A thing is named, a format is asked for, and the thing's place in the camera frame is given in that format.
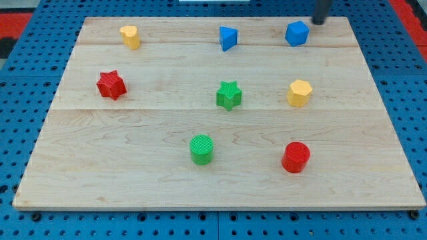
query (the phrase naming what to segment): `wood grain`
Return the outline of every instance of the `wood grain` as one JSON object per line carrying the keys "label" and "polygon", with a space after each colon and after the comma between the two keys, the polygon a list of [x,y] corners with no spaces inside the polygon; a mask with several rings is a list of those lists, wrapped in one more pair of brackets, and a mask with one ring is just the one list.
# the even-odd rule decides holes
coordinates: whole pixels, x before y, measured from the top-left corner
{"label": "wood grain", "polygon": [[[419,209],[425,200],[346,18],[310,25],[289,47],[286,25],[308,18],[90,17],[85,20],[13,205],[41,211],[351,211]],[[118,29],[137,25],[130,51]],[[220,25],[240,44],[221,52]],[[100,71],[117,69],[128,94],[103,99]],[[302,109],[288,85],[309,81]],[[215,105],[220,81],[242,105]],[[190,160],[208,134],[214,159]],[[280,159],[309,145],[300,174]]]}

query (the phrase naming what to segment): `3d printed block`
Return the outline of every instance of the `3d printed block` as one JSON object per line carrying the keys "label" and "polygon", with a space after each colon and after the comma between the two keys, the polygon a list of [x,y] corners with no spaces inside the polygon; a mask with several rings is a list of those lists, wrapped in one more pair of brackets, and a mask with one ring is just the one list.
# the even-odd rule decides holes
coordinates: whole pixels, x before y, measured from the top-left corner
{"label": "3d printed block", "polygon": [[127,93],[123,79],[117,74],[117,70],[109,73],[101,73],[101,79],[96,83],[102,97],[111,97],[114,101]]}
{"label": "3d printed block", "polygon": [[310,158],[310,150],[300,142],[292,142],[285,148],[282,166],[290,173],[300,173]]}
{"label": "3d printed block", "polygon": [[308,27],[302,21],[291,23],[286,29],[285,39],[292,47],[295,47],[306,43],[308,32]]}
{"label": "3d printed block", "polygon": [[238,82],[221,82],[221,87],[216,92],[216,105],[225,107],[231,111],[233,107],[242,103],[242,90],[238,88]]}
{"label": "3d printed block", "polygon": [[312,91],[313,89],[309,82],[297,79],[290,84],[286,98],[289,105],[303,107],[310,100]]}
{"label": "3d printed block", "polygon": [[207,135],[197,135],[189,142],[191,160],[197,165],[206,165],[214,158],[214,142]]}
{"label": "3d printed block", "polygon": [[139,38],[139,33],[136,26],[121,27],[120,33],[123,37],[123,43],[126,44],[130,49],[137,49],[141,45],[141,39]]}
{"label": "3d printed block", "polygon": [[220,27],[220,44],[222,51],[227,51],[238,44],[238,30],[229,27]]}

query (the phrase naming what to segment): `blue cube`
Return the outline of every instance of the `blue cube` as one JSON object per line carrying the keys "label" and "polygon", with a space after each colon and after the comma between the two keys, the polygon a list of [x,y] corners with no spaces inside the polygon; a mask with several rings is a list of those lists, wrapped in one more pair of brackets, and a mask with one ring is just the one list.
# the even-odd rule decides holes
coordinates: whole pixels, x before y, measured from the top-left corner
{"label": "blue cube", "polygon": [[222,51],[227,51],[238,44],[238,30],[229,27],[220,27],[220,44]]}
{"label": "blue cube", "polygon": [[286,29],[285,39],[292,46],[298,46],[306,43],[309,29],[301,21],[291,23]]}

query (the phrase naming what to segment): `green cylinder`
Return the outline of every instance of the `green cylinder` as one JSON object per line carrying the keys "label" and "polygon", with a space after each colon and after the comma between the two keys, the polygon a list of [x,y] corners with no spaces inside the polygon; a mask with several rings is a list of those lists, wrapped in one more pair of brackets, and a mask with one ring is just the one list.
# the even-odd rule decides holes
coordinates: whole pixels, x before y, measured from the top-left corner
{"label": "green cylinder", "polygon": [[189,143],[191,160],[197,165],[206,165],[214,158],[214,142],[207,135],[197,135]]}

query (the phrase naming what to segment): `green block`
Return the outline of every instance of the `green block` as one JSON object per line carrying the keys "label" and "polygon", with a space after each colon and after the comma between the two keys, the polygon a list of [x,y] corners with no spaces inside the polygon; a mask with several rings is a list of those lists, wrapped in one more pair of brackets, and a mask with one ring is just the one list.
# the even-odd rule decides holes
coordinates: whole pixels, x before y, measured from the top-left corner
{"label": "green block", "polygon": [[221,87],[216,92],[216,105],[225,107],[231,111],[233,107],[242,103],[242,90],[238,88],[238,82],[221,82]]}
{"label": "green block", "polygon": [[197,165],[206,165],[214,158],[214,142],[207,135],[197,135],[189,142],[191,160]]}

